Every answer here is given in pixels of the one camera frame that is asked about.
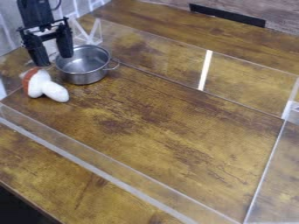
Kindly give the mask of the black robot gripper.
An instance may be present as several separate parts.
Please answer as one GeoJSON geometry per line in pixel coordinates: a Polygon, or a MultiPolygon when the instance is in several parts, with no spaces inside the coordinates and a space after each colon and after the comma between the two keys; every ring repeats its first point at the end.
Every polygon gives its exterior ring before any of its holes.
{"type": "Polygon", "coordinates": [[[60,56],[74,55],[72,33],[68,18],[55,19],[50,0],[16,0],[23,27],[18,29],[23,45],[38,67],[47,67],[51,62],[43,45],[44,41],[56,39],[60,56]]]}

